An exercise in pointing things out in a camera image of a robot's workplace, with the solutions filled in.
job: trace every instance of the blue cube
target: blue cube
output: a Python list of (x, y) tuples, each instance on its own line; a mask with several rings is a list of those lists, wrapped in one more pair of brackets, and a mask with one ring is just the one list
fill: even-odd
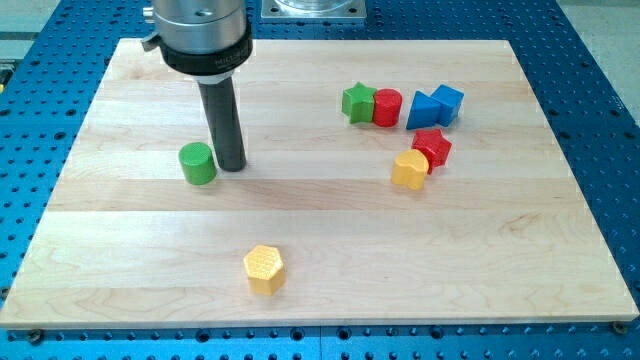
[(440, 103), (420, 91), (413, 96), (407, 130), (434, 126), (438, 122)]
[(464, 94), (456, 89), (452, 89), (447, 85), (440, 85), (436, 91), (431, 94), (431, 98), (442, 104), (440, 114), (438, 115), (438, 124), (449, 126), (453, 120), (458, 117), (460, 105)]

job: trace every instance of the yellow block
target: yellow block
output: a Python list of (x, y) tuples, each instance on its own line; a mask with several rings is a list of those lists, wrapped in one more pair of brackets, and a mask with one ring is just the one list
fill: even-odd
[(420, 150), (407, 150), (396, 156), (391, 182), (397, 185), (406, 185), (413, 190), (420, 190), (424, 187), (427, 170), (429, 170), (429, 161)]
[(271, 246), (258, 245), (244, 257), (249, 286), (257, 294), (273, 295), (286, 280), (280, 251)]

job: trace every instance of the toy block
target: toy block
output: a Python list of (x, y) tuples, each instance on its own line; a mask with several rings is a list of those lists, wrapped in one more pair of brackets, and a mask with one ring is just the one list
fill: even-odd
[(271, 296), (286, 280), (284, 262), (278, 248), (258, 245), (244, 257), (249, 287), (256, 294)]
[(373, 121), (373, 95), (376, 91), (375, 88), (357, 83), (342, 93), (342, 112), (349, 116), (351, 124)]
[(426, 156), (429, 161), (429, 171), (427, 173), (431, 174), (433, 169), (447, 162), (449, 150), (451, 150), (451, 142), (442, 136), (440, 129), (416, 130), (411, 148), (420, 150)]
[(440, 85), (431, 94), (431, 98), (442, 104), (440, 114), (438, 114), (438, 124), (449, 126), (458, 117), (458, 111), (462, 105), (464, 94), (461, 91), (450, 88), (447, 85)]
[(424, 187), (424, 179), (429, 170), (429, 161), (419, 150), (411, 149), (396, 156), (391, 173), (391, 182), (406, 185), (413, 190)]
[(416, 91), (409, 111), (407, 130), (434, 126), (438, 122), (440, 103), (420, 91)]
[(204, 185), (216, 177), (216, 165), (209, 145), (201, 142), (187, 144), (178, 153), (184, 178), (192, 185)]
[(393, 89), (381, 89), (373, 95), (373, 122), (380, 127), (391, 127), (398, 123), (402, 94)]

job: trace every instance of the green cylinder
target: green cylinder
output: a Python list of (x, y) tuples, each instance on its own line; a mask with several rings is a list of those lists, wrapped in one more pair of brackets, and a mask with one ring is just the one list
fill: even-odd
[(216, 177), (216, 166), (209, 145), (201, 142), (187, 144), (180, 149), (178, 157), (189, 184), (204, 185)]

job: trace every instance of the wooden board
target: wooden board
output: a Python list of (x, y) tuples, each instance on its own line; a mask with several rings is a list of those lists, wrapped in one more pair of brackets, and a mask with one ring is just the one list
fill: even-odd
[[(0, 313), (8, 328), (630, 320), (638, 310), (508, 43), (256, 41), (234, 76), (249, 166), (185, 183), (192, 79), (123, 40)], [(391, 184), (403, 126), (350, 126), (364, 81), (462, 89), (448, 166)], [(280, 248), (251, 294), (242, 257)]]

